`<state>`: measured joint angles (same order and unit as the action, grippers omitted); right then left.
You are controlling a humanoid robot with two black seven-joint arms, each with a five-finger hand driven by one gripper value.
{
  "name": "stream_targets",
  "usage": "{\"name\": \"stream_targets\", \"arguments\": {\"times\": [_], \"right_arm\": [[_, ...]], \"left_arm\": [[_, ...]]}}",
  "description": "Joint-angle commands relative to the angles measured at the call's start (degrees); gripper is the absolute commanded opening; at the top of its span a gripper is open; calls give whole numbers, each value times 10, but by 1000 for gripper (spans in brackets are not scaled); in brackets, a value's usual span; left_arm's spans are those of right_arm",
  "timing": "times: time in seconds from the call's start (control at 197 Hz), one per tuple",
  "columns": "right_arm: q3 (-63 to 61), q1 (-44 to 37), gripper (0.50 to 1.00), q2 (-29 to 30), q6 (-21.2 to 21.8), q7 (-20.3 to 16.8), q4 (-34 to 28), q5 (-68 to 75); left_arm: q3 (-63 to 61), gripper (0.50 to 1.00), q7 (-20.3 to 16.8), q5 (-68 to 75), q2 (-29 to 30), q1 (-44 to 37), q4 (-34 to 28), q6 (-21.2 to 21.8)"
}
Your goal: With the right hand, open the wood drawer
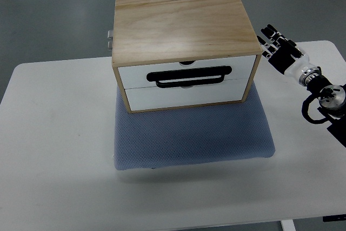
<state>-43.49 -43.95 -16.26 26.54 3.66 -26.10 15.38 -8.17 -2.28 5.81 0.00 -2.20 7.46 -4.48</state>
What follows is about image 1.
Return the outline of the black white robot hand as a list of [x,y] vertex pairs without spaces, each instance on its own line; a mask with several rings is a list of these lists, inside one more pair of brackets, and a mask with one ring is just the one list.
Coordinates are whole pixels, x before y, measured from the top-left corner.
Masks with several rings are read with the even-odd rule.
[[307,55],[302,53],[297,44],[286,38],[272,25],[261,29],[267,38],[257,37],[262,46],[262,56],[281,74],[295,79],[304,78],[313,71]]

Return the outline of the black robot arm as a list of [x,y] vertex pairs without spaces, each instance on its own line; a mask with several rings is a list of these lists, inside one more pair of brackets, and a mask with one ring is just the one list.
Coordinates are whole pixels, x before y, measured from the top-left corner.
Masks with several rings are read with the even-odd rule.
[[[303,73],[300,84],[311,92],[302,103],[302,116],[309,123],[330,122],[327,131],[343,146],[345,145],[345,85],[334,85],[322,75],[320,67],[313,67]],[[313,119],[309,115],[311,102],[318,100],[317,110],[322,119]]]

